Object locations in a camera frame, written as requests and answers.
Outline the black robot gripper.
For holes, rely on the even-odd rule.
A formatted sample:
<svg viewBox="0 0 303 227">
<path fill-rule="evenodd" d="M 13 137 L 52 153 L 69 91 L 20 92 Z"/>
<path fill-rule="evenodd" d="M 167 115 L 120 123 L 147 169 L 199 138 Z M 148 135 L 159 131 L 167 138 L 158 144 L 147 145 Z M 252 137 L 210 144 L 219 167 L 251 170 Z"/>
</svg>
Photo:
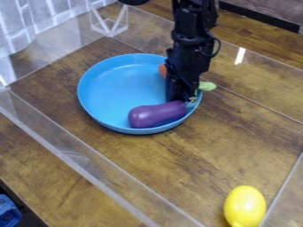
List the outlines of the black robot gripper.
<svg viewBox="0 0 303 227">
<path fill-rule="evenodd" d="M 210 32 L 188 37 L 172 31 L 172 48 L 167 50 L 166 100 L 194 103 L 199 76 L 208 71 L 215 37 Z"/>
</svg>

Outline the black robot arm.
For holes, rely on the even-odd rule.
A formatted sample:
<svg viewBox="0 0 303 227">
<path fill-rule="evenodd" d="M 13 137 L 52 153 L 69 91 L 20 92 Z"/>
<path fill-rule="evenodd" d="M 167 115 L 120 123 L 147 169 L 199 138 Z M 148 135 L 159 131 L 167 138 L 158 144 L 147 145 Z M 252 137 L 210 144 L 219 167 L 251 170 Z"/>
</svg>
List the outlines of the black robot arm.
<svg viewBox="0 0 303 227">
<path fill-rule="evenodd" d="M 218 19 L 214 0 L 172 0 L 172 16 L 172 48 L 166 51 L 164 61 L 166 98 L 194 103 L 200 74 L 208 71 L 222 47 L 211 33 Z"/>
</svg>

